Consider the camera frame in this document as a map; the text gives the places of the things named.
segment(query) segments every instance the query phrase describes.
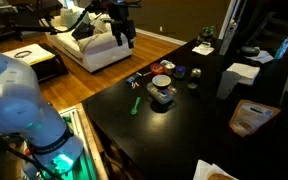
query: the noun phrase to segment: white couch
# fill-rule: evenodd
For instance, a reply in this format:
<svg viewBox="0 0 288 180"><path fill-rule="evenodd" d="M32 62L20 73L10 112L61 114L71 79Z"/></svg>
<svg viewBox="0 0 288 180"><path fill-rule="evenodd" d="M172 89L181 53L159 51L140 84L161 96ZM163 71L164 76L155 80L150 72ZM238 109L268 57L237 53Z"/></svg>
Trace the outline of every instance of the white couch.
<svg viewBox="0 0 288 180"><path fill-rule="evenodd" d="M61 26L61 16L56 16L52 20L52 24L56 29L67 29L65 26ZM118 46L111 29L107 29L108 32L92 36L93 40L85 46L83 51L80 50L78 42L72 37L73 31L58 33L57 35L46 33L46 37L57 49L92 73L132 54L132 50L128 48L126 37L121 36L123 45Z"/></svg>

